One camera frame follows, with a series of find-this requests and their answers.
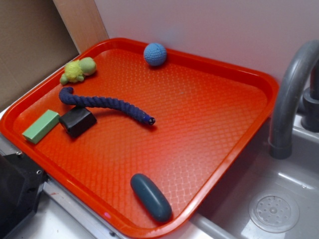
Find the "cardboard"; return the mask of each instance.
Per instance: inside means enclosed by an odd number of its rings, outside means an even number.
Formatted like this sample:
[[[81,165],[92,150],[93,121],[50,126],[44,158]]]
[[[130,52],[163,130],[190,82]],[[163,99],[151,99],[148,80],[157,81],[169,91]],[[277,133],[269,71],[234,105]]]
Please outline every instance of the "cardboard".
[[[0,1],[0,111],[79,53],[53,1]]]

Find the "black device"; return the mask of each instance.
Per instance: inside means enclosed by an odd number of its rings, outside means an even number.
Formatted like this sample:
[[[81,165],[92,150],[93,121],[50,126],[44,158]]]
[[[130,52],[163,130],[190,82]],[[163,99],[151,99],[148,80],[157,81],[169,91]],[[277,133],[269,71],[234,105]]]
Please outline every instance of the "black device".
[[[35,215],[45,176],[24,153],[0,155],[0,239]]]

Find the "sink drain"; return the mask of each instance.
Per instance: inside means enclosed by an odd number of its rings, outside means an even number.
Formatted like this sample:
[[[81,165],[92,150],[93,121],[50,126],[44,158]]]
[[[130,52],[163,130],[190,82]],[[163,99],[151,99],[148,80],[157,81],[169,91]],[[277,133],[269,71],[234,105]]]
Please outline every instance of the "sink drain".
[[[295,226],[299,208],[295,200],[279,191],[264,191],[249,204],[249,215],[256,226],[270,233],[283,233]]]

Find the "toy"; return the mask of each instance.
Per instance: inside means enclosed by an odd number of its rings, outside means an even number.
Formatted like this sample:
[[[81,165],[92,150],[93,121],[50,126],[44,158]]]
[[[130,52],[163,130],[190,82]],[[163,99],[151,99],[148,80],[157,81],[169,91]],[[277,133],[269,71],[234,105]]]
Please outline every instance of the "toy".
[[[60,115],[54,111],[47,110],[38,118],[22,135],[30,142],[37,144],[58,123]]]
[[[137,173],[131,178],[131,187],[156,221],[165,223],[171,218],[172,209],[168,200],[150,178]]]
[[[162,65],[167,57],[165,47],[159,43],[151,43],[144,50],[144,59],[151,66]]]
[[[147,115],[144,111],[131,105],[128,102],[118,100],[115,98],[105,98],[105,97],[84,97],[72,95],[72,87],[64,87],[59,93],[59,98],[61,102],[67,105],[74,105],[80,107],[89,108],[110,108],[118,111],[122,111],[139,122],[153,125],[155,123],[155,118]]]
[[[94,115],[86,108],[76,106],[59,118],[68,134],[76,138],[96,123]]]
[[[60,83],[65,85],[68,82],[82,82],[85,76],[90,76],[95,71],[96,64],[91,57],[69,62],[64,67],[64,74],[61,76]]]

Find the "gray sink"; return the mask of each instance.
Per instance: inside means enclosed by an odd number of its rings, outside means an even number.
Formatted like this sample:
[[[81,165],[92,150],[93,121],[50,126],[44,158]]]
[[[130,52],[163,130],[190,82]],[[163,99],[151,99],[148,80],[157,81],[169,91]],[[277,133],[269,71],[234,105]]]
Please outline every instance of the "gray sink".
[[[268,135],[266,122],[198,209],[213,238],[319,238],[319,135],[294,127],[282,160],[269,156]]]

